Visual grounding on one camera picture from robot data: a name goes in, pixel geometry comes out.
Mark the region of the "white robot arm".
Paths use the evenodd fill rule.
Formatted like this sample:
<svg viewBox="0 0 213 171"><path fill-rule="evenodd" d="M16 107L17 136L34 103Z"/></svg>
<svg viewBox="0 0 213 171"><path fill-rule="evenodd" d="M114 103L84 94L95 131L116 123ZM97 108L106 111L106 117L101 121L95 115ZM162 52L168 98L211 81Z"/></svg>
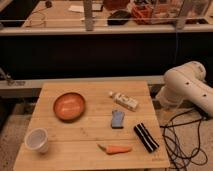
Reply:
<svg viewBox="0 0 213 171"><path fill-rule="evenodd" d="M165 85L156 95L166 109L178 107L189 100L213 118L213 88L205 83L206 69L198 61L190 61L165 72Z"/></svg>

